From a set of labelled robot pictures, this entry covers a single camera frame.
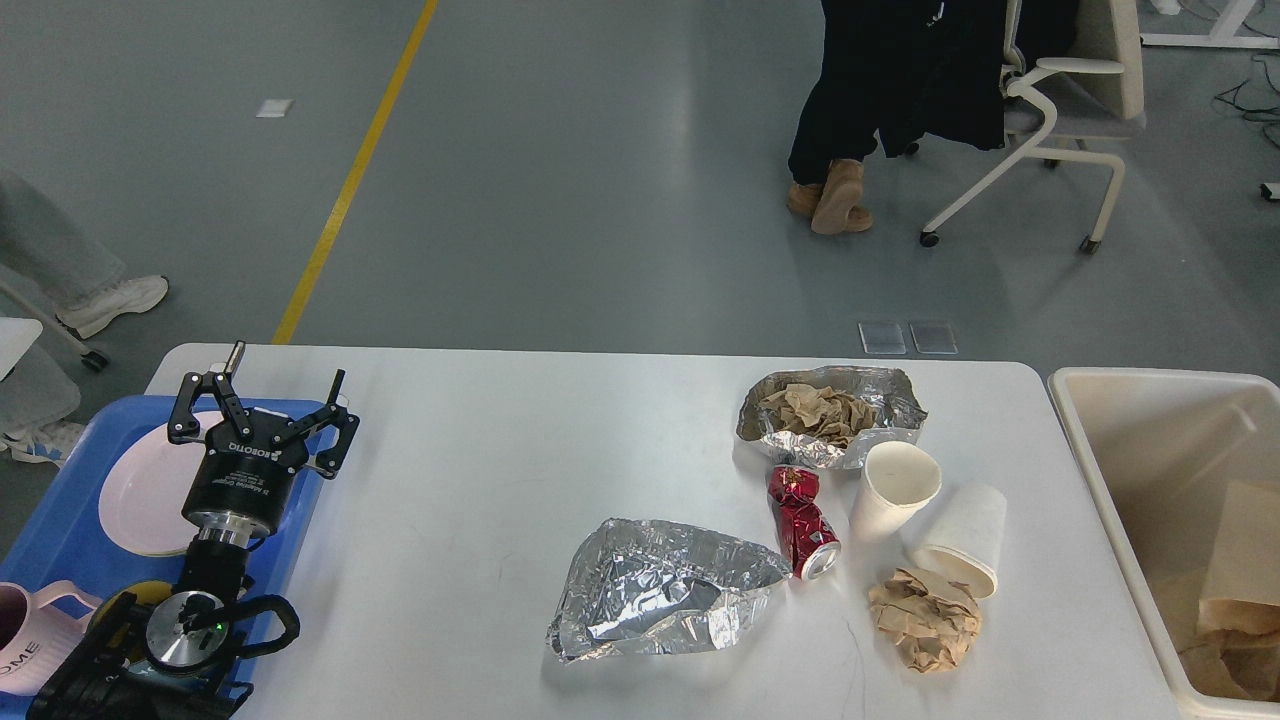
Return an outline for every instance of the mug handle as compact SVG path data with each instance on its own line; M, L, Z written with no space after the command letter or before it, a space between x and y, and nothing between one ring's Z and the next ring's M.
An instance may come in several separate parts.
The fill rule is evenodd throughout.
M88 609L88 612L76 621L81 629L88 628L88 621L93 619L93 611L97 610L99 605L102 605L102 600L79 589L76 587L76 583L70 580L54 580L52 583L49 583L31 596L31 603L36 607L44 607L50 602L67 596L74 597L81 605Z

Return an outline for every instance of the brown paper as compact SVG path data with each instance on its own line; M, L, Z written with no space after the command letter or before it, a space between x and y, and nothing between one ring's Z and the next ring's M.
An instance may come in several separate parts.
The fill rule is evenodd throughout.
M1199 634L1280 633L1280 486L1231 480L1199 601Z
M781 420L773 430L788 430L815 437L837 447L849 447L855 434L876 427L876 409L861 398L831 387L818 389L791 383L760 401Z
M1192 687L1280 701L1280 487L1228 484L1208 569L1151 582Z
M867 593L876 626L892 637L916 673L954 670L982 630L982 612L964 583L937 573L899 568Z

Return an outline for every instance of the brown boot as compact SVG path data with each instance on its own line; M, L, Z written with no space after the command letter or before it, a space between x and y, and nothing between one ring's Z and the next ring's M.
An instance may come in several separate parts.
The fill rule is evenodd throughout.
M818 209L818 200L820 199L820 184L791 183L791 188L787 190L787 210L803 218L813 218L813 213ZM854 205L849 209L849 217L845 219L845 225L840 232L863 232L869 227L872 227L872 211L860 205Z
M827 170L827 184L813 211L809 225L818 234L845 232L849 211L863 199L863 164L858 160L833 160Z
M787 191L787 210L801 218L813 219L813 211L818 209L819 200L822 200L820 184L791 183L791 190Z

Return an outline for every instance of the crumpled aluminum foil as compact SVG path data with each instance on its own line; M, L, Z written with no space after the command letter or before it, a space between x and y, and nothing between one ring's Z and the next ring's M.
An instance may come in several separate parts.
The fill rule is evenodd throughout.
M791 383L810 384L817 388L831 386L847 392L876 407L876 427L854 436L849 448L841 448L818 438L774 432L781 425L773 413L760 407L760 401ZM755 383L746 392L737 418L737 437L764 452L774 462L854 470L863 466L867 452L876 445L891 439L915 443L929 414L920 409L911 391L906 373L893 368L859 368L854 365L827 365L813 370L773 373Z
M667 520L611 519L573 556L547 644L561 662L723 650L791 577L777 552Z

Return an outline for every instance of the trash bin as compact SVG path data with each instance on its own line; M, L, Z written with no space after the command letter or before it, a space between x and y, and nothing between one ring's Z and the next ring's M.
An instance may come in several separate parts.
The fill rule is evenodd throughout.
M1048 384L1174 696L1203 717L1280 719L1276 702L1197 692L1148 588L1208 565L1229 480L1280 484L1280 389L1129 368L1064 368Z

